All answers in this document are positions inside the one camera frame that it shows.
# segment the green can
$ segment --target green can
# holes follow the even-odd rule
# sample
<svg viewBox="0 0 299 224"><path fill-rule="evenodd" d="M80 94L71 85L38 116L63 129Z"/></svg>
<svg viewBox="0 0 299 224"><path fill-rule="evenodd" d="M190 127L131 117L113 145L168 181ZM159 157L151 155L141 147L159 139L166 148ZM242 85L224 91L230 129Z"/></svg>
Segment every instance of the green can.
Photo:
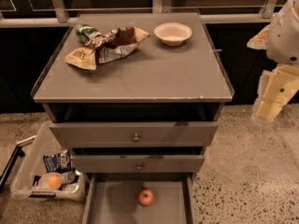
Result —
<svg viewBox="0 0 299 224"><path fill-rule="evenodd" d="M76 35L81 42L86 44L93 40L96 36L101 35L101 33L90 25L81 24L76 28Z"/></svg>

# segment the red apple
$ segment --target red apple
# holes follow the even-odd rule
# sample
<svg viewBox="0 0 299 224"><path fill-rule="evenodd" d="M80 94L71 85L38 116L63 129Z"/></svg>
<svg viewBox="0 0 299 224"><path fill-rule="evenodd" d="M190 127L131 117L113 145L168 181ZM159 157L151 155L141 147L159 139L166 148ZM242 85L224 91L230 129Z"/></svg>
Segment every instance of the red apple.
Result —
<svg viewBox="0 0 299 224"><path fill-rule="evenodd" d="M153 192L150 189L142 189L139 192L138 200L142 205L151 205L153 202Z"/></svg>

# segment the drawer knob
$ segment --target drawer knob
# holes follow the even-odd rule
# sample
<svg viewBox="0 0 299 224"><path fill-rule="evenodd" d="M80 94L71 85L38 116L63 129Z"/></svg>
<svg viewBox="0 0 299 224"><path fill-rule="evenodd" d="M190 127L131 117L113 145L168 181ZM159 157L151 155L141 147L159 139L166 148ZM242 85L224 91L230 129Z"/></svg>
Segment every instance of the drawer knob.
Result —
<svg viewBox="0 0 299 224"><path fill-rule="evenodd" d="M136 167L137 171L141 171L142 170L142 164L139 162L137 167Z"/></svg>
<svg viewBox="0 0 299 224"><path fill-rule="evenodd" d="M133 140L133 142L139 142L140 141L140 137L138 136L138 133L134 134L132 140Z"/></svg>

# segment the concrete floor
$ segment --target concrete floor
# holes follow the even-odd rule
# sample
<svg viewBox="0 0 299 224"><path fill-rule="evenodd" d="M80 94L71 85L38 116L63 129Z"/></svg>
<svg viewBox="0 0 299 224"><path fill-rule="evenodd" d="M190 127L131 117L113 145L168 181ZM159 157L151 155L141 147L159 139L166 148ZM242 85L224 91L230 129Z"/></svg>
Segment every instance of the concrete floor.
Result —
<svg viewBox="0 0 299 224"><path fill-rule="evenodd" d="M198 223L299 223L299 105L287 105L263 127L250 122L250 115L251 105L226 106L221 113L220 127L193 183ZM46 120L44 113L0 115L0 172L16 140L36 134ZM81 222L85 202L11 193L20 163L21 158L0 192L0 223Z"/></svg>

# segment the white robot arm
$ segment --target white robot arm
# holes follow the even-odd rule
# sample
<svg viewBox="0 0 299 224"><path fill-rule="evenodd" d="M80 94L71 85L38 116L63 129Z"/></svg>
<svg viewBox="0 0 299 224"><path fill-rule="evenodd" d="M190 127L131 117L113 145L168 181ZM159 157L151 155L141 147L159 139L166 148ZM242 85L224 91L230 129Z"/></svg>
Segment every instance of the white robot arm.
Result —
<svg viewBox="0 0 299 224"><path fill-rule="evenodd" d="M299 90L299 0L288 0L248 47L266 49L278 63L272 72L263 71L253 106L254 121L272 121Z"/></svg>

